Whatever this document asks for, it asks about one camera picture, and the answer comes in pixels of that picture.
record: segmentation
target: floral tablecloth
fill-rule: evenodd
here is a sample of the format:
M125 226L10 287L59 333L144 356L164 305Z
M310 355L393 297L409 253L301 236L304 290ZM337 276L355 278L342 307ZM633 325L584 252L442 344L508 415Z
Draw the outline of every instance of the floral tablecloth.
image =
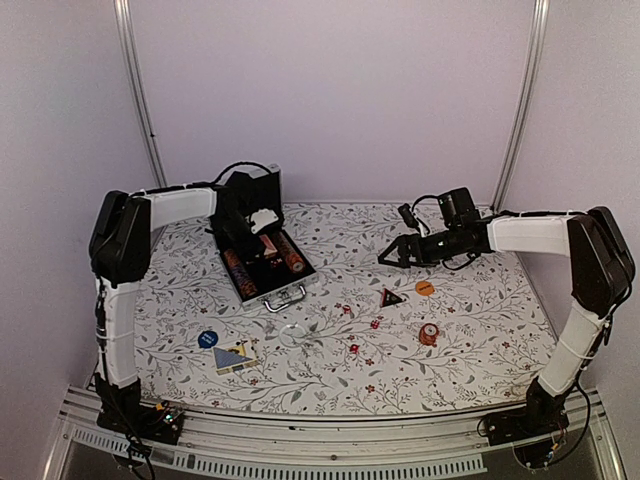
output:
M452 411L523 399L555 340L518 259L484 255L459 272L378 265L378 253L410 233L396 208L286 205L285 229L319 281L279 314L240 308L205 220L170 226L137 301L143 394L308 415ZM441 228L437 207L420 211ZM435 287L430 296L415 289L425 280ZM382 308L384 288L406 301ZM304 345L287 348L278 333L295 322L307 331ZM439 330L435 345L418 341L425 323ZM206 330L221 345L251 340L259 365L217 375L212 350L198 346Z

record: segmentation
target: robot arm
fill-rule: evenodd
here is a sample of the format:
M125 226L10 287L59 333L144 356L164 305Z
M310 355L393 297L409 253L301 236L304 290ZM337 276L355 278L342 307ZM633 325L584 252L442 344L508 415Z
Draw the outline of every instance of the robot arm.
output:
M183 220L209 218L212 228L233 243L241 258L262 255L260 233L283 220L279 170L272 166L267 171L236 172L223 186L197 183L106 195L89 246L98 289L95 313L100 356L95 381L103 405L98 425L156 441L177 442L180 424L175 416L170 422L154 422L153 429L147 428L144 419L154 412L140 405L135 365L135 303L151 261L151 232Z
M398 237L378 258L385 265L408 268L433 266L466 254L464 266L483 253L533 252L571 259L574 301L569 318L549 363L527 391L527 405L519 412L490 414L485 428L492 445L534 437L566 428L564 400L608 339L613 311L630 294L635 266L622 234L606 207L587 213L505 212L481 218L466 188L436 197L447 230L429 236ZM400 213L408 226L417 223ZM387 257L397 248L398 260Z

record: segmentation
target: black triangle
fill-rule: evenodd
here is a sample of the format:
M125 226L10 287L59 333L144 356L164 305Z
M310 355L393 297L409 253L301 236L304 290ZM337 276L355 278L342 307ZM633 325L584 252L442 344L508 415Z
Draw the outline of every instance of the black triangle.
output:
M390 290L384 289L382 292L382 306L388 307L390 305L397 305L398 303L404 302L404 298L399 297L395 293Z

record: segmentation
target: triangular sign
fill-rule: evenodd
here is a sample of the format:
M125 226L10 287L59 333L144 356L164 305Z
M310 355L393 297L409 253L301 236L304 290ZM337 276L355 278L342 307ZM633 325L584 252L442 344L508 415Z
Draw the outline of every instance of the triangular sign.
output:
M390 305L396 305L398 303L404 302L404 298L399 297L395 293L390 290L384 289L382 292L382 305L383 307L388 307Z
M218 369L235 367L236 365L241 365L253 360L252 358L244 357L233 352L228 352L227 350L223 350L217 347L213 347L213 353L216 358L216 367Z

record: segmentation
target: orange circle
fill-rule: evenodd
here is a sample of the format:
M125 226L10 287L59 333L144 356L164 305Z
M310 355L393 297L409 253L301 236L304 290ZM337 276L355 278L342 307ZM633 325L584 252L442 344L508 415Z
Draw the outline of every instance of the orange circle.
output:
M416 292L418 292L420 295L422 295L424 297L428 297L429 295L431 295L435 291L436 291L436 289L429 282L418 282L418 283L416 283Z

